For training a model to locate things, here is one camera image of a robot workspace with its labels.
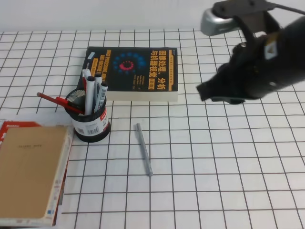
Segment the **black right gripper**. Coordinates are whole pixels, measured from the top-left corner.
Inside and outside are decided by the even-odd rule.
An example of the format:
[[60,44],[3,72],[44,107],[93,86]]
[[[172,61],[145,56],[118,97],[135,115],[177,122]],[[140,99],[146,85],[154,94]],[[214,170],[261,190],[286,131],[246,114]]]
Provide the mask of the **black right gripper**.
[[245,42],[233,48],[229,62],[222,64],[215,76],[196,87],[202,101],[242,104],[286,86],[285,38],[278,22],[270,14],[232,19]]

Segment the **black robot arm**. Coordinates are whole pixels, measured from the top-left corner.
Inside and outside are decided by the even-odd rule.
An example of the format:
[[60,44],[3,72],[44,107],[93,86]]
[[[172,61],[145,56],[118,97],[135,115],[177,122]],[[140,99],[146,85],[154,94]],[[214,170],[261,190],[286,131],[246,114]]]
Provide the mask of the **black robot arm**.
[[305,18],[233,48],[228,63],[196,87],[202,101],[241,104],[305,79]]

